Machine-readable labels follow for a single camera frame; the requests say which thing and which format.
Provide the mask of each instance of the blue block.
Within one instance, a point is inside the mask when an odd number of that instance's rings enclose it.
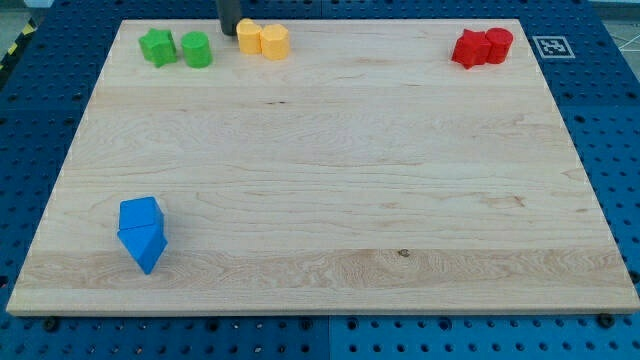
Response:
[[[120,241],[149,275],[167,246],[164,216],[156,199],[145,197],[121,202],[119,228]]]

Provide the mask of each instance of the blue pegboard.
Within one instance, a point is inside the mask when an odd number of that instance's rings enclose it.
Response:
[[[640,85],[588,3],[243,0],[243,7],[253,18],[517,18],[532,48],[533,36],[564,36],[575,59],[543,59],[534,53],[615,240],[638,280]],[[55,2],[0,92],[3,309],[121,20],[214,18],[215,9],[211,0]],[[594,316],[51,322],[17,319],[3,311],[0,359],[640,358],[639,315],[613,319],[610,328]]]

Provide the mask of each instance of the wooden cutting board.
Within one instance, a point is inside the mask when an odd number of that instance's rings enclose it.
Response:
[[[10,313],[639,309],[517,21],[282,23],[279,62],[214,20],[122,23]],[[151,27],[206,32],[215,63],[155,68]],[[516,37],[506,63],[449,60],[491,27]],[[120,201],[146,195],[169,241],[149,276],[116,237]]]

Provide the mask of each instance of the toy block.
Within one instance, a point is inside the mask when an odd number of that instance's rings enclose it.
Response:
[[[118,238],[142,271],[149,275],[167,246],[164,215],[153,197],[120,203]]]
[[[138,39],[142,55],[156,67],[178,61],[176,45],[170,30],[149,29],[145,36]]]
[[[240,52],[249,55],[262,53],[262,46],[260,45],[260,32],[262,32],[262,27],[254,23],[253,20],[240,20],[238,26],[236,26]]]
[[[492,28],[487,30],[486,37],[491,43],[491,51],[487,56],[487,62],[490,64],[503,63],[513,43],[513,34],[507,29]]]
[[[289,55],[289,30],[280,24],[267,25],[260,33],[262,55],[269,60],[282,60]]]
[[[201,31],[192,31],[185,34],[180,43],[184,61],[189,67],[203,68],[211,64],[213,57],[207,34]]]
[[[464,29],[462,36],[456,42],[451,60],[462,64],[465,69],[474,65],[483,65],[491,51],[491,43],[487,40],[484,31],[471,31]]]

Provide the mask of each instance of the black and yellow tape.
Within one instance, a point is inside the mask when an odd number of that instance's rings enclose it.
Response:
[[[13,44],[7,50],[7,53],[0,60],[0,90],[4,87],[4,85],[9,80],[9,76],[13,69],[20,61],[24,50],[31,42],[33,35],[36,31],[36,25],[33,20],[29,20],[27,25],[22,29],[18,38],[13,42]]]

